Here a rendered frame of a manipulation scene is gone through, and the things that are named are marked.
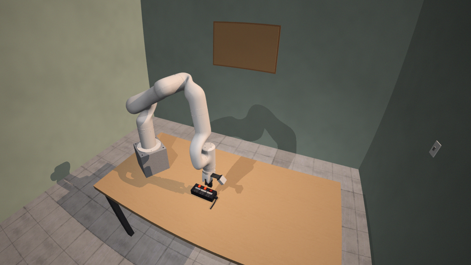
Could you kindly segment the black power strip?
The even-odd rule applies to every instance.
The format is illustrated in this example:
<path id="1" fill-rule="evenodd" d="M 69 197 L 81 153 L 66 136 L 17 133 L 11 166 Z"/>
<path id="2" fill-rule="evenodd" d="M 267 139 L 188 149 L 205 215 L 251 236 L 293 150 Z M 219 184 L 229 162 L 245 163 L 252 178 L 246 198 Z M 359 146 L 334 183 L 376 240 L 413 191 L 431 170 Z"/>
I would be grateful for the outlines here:
<path id="1" fill-rule="evenodd" d="M 193 188 L 191 189 L 191 194 L 196 195 L 196 196 L 198 196 L 202 199 L 208 200 L 210 202 L 213 202 L 213 200 L 215 199 L 215 201 L 214 201 L 214 203 L 213 203 L 213 205 L 211 206 L 210 209 L 212 209 L 212 207 L 214 206 L 216 200 L 218 199 L 218 197 L 216 196 L 217 191 L 214 191 L 210 188 L 199 185 L 198 183 L 196 183 L 193 186 Z"/>

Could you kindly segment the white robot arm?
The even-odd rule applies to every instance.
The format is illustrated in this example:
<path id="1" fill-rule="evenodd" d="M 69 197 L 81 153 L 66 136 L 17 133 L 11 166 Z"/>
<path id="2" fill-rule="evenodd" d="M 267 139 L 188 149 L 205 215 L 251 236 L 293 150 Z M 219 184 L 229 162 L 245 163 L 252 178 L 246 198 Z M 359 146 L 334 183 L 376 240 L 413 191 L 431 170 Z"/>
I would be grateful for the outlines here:
<path id="1" fill-rule="evenodd" d="M 136 119 L 140 138 L 137 149 L 142 153 L 151 153 L 160 148 L 160 141 L 155 139 L 152 121 L 157 102 L 181 91 L 184 91 L 190 104 L 195 127 L 195 136 L 190 144 L 190 158 L 193 167 L 197 170 L 214 170 L 216 167 L 215 145 L 211 142 L 205 143 L 211 134 L 205 92 L 193 82 L 191 75 L 187 73 L 178 73 L 160 79 L 146 91 L 128 98 L 127 111 L 131 114 L 140 113 Z"/>

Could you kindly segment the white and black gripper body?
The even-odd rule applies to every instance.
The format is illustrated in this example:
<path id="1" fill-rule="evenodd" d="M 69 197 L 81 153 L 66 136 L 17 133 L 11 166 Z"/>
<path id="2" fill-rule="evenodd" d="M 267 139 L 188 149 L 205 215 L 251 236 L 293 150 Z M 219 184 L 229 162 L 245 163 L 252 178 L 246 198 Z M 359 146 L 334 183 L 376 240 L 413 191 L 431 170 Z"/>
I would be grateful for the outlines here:
<path id="1" fill-rule="evenodd" d="M 202 170 L 202 182 L 204 182 L 206 179 L 206 182 L 210 183 L 213 179 L 213 177 L 211 177 L 212 173 L 216 173 L 215 169 L 211 171 Z"/>

